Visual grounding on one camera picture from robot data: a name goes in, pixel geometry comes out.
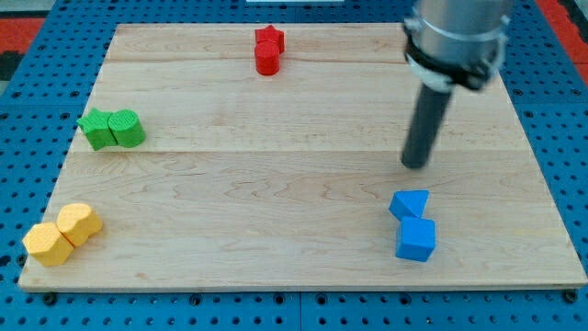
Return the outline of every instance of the yellow block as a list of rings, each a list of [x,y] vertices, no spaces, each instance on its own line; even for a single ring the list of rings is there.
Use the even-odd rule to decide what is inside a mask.
[[[45,267],[59,266],[67,260],[74,247],[59,232],[55,223],[35,224],[22,240],[28,255]]]
[[[83,203],[64,206],[57,215],[59,231],[76,247],[83,245],[88,237],[102,230],[102,221],[92,207]]]

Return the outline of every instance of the blue pegboard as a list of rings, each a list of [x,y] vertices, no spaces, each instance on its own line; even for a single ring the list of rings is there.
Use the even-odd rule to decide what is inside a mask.
[[[0,329],[588,329],[588,291],[27,294],[20,240],[40,220],[118,23],[398,22],[410,0],[58,0],[0,98]],[[501,76],[588,269],[588,90],[536,4],[519,0]]]

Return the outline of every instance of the wood grain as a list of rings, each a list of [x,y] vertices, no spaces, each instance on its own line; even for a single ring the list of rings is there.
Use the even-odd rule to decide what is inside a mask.
[[[44,221],[104,230],[27,291],[453,291],[580,287],[582,265],[500,80],[459,90],[431,164],[399,151],[418,81],[393,24],[282,25],[278,75],[248,25],[122,25],[87,108],[133,108],[138,148],[76,133]],[[427,188],[429,262],[394,257],[399,189]]]

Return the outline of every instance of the toy block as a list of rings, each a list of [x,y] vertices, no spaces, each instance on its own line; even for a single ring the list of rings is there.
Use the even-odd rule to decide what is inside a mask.
[[[59,266],[74,251],[74,246],[59,232],[55,223],[35,224],[22,240],[28,255],[45,267]]]
[[[85,138],[95,151],[105,146],[117,145],[117,141],[108,127],[108,119],[111,115],[111,112],[92,108],[86,116],[77,121]]]
[[[92,207],[83,203],[64,206],[57,215],[56,223],[59,231],[76,247],[102,230],[103,225]]]
[[[139,122],[139,116],[130,109],[112,114],[108,119],[108,127],[122,147],[135,147],[145,140],[145,131]]]
[[[399,221],[405,216],[422,217],[428,199],[429,191],[426,189],[397,191],[388,210]]]
[[[275,43],[279,48],[280,54],[286,50],[284,31],[280,31],[274,28],[274,26],[271,24],[263,29],[255,30],[255,43],[258,44],[264,41],[271,41]]]
[[[396,257],[426,262],[435,249],[435,222],[406,216],[396,233]]]
[[[279,71],[279,48],[275,43],[262,41],[255,45],[255,69],[262,75]]]

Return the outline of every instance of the blue block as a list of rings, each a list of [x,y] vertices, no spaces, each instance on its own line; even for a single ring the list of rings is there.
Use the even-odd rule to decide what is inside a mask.
[[[429,191],[426,189],[397,191],[388,210],[399,221],[407,216],[420,218],[423,217],[424,205],[428,199]]]
[[[426,262],[435,249],[435,222],[404,217],[396,233],[396,257]]]

